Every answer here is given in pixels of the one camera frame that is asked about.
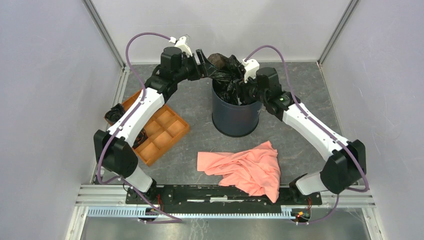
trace black mounting plate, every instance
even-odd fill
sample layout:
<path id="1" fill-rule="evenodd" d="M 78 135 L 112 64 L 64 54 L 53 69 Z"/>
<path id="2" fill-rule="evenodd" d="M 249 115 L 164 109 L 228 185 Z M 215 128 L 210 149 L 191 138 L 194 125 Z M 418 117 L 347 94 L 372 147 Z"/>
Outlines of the black mounting plate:
<path id="1" fill-rule="evenodd" d="M 312 205 L 322 205 L 321 194 L 314 192 L 305 200 L 295 202 L 289 186 L 280 186 L 279 197 L 272 203 L 266 195 L 249 196 L 235 186 L 218 185 L 158 185 L 156 196 L 160 196 L 161 208 L 173 214 L 250 214 L 281 213 L 281 206 L 307 206 L 308 197 Z M 233 202 L 222 199 L 238 200 Z M 145 204 L 131 189 L 128 189 L 126 204 Z"/>

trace white cable clip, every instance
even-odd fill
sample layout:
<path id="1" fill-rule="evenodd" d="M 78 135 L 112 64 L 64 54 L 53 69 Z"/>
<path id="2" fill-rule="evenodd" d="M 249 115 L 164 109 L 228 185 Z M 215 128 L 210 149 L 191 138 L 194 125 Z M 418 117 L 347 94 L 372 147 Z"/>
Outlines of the white cable clip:
<path id="1" fill-rule="evenodd" d="M 256 78 L 256 71 L 259 70 L 259 62 L 255 59 L 249 59 L 247 62 L 245 60 L 246 58 L 241 61 L 241 65 L 244 66 L 244 70 L 246 71 L 244 73 L 244 82 L 247 83 L 249 77 L 252 79 Z"/>
<path id="2" fill-rule="evenodd" d="M 187 45 L 188 43 L 189 43 L 188 36 L 182 36 L 175 43 L 175 47 L 181 49 L 181 51 L 183 53 L 185 53 L 185 55 L 187 55 L 187 57 L 191 57 L 191 56 L 193 56 L 193 53 L 192 53 L 192 50 L 190 49 L 190 47 Z"/>
<path id="3" fill-rule="evenodd" d="M 175 44 L 177 42 L 177 39 L 175 37 L 170 37 L 171 39 L 169 40 L 170 43 Z"/>

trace black plastic bag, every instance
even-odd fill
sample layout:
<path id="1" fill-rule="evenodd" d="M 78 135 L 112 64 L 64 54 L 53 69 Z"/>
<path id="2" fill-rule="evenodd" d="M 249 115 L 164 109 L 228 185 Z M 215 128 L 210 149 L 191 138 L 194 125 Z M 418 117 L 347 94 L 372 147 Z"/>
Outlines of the black plastic bag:
<path id="1" fill-rule="evenodd" d="M 106 114 L 104 115 L 104 119 L 110 124 L 116 124 L 119 119 L 125 114 L 125 109 L 122 104 L 118 103 L 113 106 Z"/>
<path id="2" fill-rule="evenodd" d="M 241 63 L 234 55 L 226 57 L 220 53 L 211 54 L 207 60 L 219 69 L 209 76 L 216 95 L 226 103 L 240 105 L 236 84 L 244 77 Z"/>

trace aluminum frame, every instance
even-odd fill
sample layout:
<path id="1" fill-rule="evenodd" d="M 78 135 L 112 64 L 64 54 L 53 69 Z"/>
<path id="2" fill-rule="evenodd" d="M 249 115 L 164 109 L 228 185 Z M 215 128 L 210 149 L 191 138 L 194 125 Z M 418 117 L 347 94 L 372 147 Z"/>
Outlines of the aluminum frame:
<path id="1" fill-rule="evenodd" d="M 324 50 L 321 53 L 321 56 L 318 59 L 318 64 L 322 65 L 324 61 L 326 60 L 327 56 L 329 55 L 331 49 L 333 48 L 334 44 L 336 43 L 337 39 L 339 38 L 340 34 L 342 33 L 342 30 L 345 28 L 345 25 L 348 23 L 352 13 L 354 12 L 355 8 L 357 7 L 360 0 L 350 0 L 349 4 L 347 5 L 346 10 L 344 10 L 343 15 L 341 16 L 340 20 L 338 21 L 337 26 L 335 27 L 330 39 L 327 42 L 327 45 L 325 45 Z"/>
<path id="2" fill-rule="evenodd" d="M 125 87 L 127 85 L 129 75 L 130 75 L 130 69 L 128 67 L 125 67 L 121 70 L 121 72 L 119 74 L 119 81 L 116 84 L 116 92 L 115 92 L 115 95 L 113 96 L 113 102 L 112 102 L 111 107 L 122 102 L 122 100 L 124 98 Z M 102 129 L 106 131 L 108 129 L 108 126 L 109 126 L 109 124 L 105 124 Z M 91 175 L 90 184 L 93 184 L 95 179 L 96 179 L 96 171 L 97 171 L 96 156 L 93 156 L 93 161 L 96 164 L 94 164 L 94 167 L 91 171 L 92 175 Z"/>
<path id="3" fill-rule="evenodd" d="M 84 3 L 85 8 L 87 8 L 88 13 L 90 14 L 95 26 L 97 27 L 98 31 L 100 32 L 101 36 L 103 37 L 103 40 L 106 42 L 107 46 L 109 47 L 110 51 L 113 54 L 113 57 L 115 58 L 116 62 L 121 68 L 125 68 L 126 64 L 124 60 L 122 59 L 117 46 L 115 45 L 114 41 L 111 38 L 111 35 L 109 34 L 108 30 L 105 27 L 105 24 L 102 21 L 102 18 L 100 17 L 99 13 L 96 10 L 96 7 L 94 6 L 92 0 L 82 0 L 82 3 Z"/>
<path id="4" fill-rule="evenodd" d="M 336 196 L 332 192 L 324 191 L 321 192 L 322 205 L 313 205 L 313 209 L 329 209 L 336 202 Z M 79 240 L 82 236 L 86 218 L 90 207 L 108 207 L 108 209 L 116 210 L 134 210 L 137 208 L 147 208 L 147 204 L 126 204 L 125 200 L 127 192 L 124 190 L 122 185 L 81 185 L 76 198 L 75 207 L 73 210 L 71 222 L 69 224 L 68 231 L 66 232 L 66 240 Z M 305 205 L 284 205 L 281 206 L 282 211 L 286 209 L 304 209 Z M 355 191 L 345 190 L 340 194 L 339 209 L 362 209 L 367 230 L 371 237 L 371 240 L 384 240 L 384 231 L 382 230 L 381 221 L 377 212 L 376 204 L 370 191 L 361 193 Z M 225 216 L 225 218 L 240 218 L 240 216 Z M 258 216 L 258 218 L 279 218 L 279 217 L 267 217 Z"/>

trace gray floor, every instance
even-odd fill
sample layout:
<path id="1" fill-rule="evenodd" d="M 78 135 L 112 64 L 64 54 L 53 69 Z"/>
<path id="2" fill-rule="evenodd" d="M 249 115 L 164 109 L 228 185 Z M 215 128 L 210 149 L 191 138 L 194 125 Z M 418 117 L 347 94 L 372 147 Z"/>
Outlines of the gray floor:
<path id="1" fill-rule="evenodd" d="M 137 65 L 136 70 L 148 78 L 155 65 Z M 261 67 L 277 69 L 281 85 L 287 90 L 286 76 L 281 63 L 261 63 Z M 320 70 L 314 62 L 288 63 L 289 76 L 296 95 L 323 123 L 340 134 L 335 112 Z M 124 98 L 140 90 L 140 83 L 131 73 Z M 281 184 L 296 177 L 318 171 L 325 161 L 314 147 L 298 132 L 285 125 L 265 109 L 260 114 L 259 125 L 250 135 L 232 138 L 218 132 L 211 119 L 212 80 L 183 81 L 168 101 L 168 105 L 190 125 L 190 132 L 175 144 L 151 167 L 141 164 L 143 170 L 158 184 L 218 184 L 221 176 L 208 176 L 197 171 L 198 152 L 240 152 L 270 140 L 278 150 Z"/>

